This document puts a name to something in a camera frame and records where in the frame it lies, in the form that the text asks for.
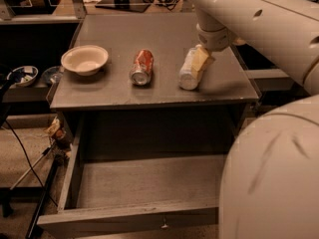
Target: white bowl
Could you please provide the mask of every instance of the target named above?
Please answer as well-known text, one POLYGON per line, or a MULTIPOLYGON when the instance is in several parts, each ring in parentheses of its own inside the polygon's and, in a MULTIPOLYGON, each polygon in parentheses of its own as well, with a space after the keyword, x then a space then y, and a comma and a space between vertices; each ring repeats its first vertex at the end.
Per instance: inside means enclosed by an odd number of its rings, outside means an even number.
POLYGON ((80 76, 90 76, 97 73, 108 58, 109 53, 102 47, 85 45, 66 52, 61 58, 61 64, 80 76))
POLYGON ((14 80, 15 86, 27 87, 32 85, 37 78, 39 70, 33 66, 23 66, 14 69, 8 76, 7 80, 14 80))

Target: soda can label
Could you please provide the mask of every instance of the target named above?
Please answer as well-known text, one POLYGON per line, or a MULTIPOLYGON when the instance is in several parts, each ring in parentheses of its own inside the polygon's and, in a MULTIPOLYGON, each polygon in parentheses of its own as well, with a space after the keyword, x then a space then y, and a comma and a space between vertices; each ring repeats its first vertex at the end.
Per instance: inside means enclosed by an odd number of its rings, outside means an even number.
POLYGON ((134 58, 130 70, 130 79, 135 85, 146 85, 151 81, 153 71, 153 54, 149 50, 140 50, 134 58))

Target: white robotic arm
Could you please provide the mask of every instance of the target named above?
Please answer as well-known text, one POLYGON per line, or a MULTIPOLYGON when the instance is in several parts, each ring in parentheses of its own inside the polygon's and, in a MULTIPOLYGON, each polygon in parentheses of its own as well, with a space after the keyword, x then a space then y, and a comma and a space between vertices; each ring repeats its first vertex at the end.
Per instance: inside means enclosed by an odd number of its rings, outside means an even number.
POLYGON ((222 50, 239 36, 313 96, 257 119, 235 141, 221 181, 219 239, 319 238, 319 5, 188 1, 205 48, 222 50))

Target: open drawer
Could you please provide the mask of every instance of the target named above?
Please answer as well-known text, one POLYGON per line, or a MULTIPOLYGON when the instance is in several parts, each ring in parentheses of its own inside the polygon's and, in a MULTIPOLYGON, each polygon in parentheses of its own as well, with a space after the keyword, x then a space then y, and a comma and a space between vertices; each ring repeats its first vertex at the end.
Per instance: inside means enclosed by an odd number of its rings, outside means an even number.
POLYGON ((56 238, 214 224, 232 143, 223 106, 85 112, 58 214, 38 225, 56 238))

